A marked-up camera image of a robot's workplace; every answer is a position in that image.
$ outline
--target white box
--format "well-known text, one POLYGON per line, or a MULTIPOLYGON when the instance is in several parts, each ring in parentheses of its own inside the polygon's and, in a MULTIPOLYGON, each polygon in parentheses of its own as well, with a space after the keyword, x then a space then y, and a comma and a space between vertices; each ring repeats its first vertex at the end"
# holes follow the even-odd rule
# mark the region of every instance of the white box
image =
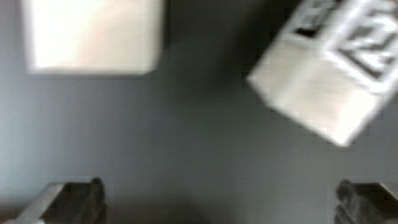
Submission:
POLYGON ((269 107, 348 146, 396 93, 398 2, 305 0, 248 82, 269 107))
POLYGON ((22 0, 28 71, 127 74, 154 70, 163 0, 22 0))

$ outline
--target black and white pattern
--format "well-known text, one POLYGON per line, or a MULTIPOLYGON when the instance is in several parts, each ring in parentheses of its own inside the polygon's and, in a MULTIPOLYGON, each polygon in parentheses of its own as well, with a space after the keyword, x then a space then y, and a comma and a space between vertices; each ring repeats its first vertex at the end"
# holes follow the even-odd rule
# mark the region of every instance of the black and white pattern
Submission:
POLYGON ((312 0, 296 18, 294 35, 314 39, 342 0, 312 0))
POLYGON ((398 59, 398 3, 378 0, 357 20, 335 52, 373 81, 390 74, 398 59))

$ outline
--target black object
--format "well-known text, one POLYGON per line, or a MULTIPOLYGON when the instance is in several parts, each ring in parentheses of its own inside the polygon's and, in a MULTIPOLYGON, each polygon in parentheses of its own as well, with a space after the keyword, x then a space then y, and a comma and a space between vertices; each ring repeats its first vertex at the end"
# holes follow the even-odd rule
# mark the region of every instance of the black object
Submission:
POLYGON ((398 223, 398 200, 378 183, 353 184, 342 180, 335 194, 333 224, 398 223))
POLYGON ((104 188, 99 178, 90 183, 65 183, 40 219, 46 224, 106 222, 104 188))

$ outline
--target gray floor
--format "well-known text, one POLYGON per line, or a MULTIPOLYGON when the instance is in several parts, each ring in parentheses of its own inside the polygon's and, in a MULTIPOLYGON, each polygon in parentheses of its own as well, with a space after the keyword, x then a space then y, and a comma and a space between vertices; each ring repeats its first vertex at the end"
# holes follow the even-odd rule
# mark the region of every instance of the gray floor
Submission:
POLYGON ((0 211, 101 176, 110 223, 330 223, 341 178, 394 180, 396 102, 337 149, 243 83, 293 0, 170 1, 158 72, 24 73, 17 1, 0 0, 0 211))

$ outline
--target white block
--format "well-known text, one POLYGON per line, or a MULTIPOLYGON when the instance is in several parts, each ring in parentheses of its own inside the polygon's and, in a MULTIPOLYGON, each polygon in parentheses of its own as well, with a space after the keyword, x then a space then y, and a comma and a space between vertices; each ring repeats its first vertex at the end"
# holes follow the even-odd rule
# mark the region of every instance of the white block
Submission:
POLYGON ((152 71, 163 0, 22 0, 28 70, 35 74, 152 71))
POLYGON ((269 107, 348 146, 396 92, 398 3, 307 0, 248 82, 269 107))

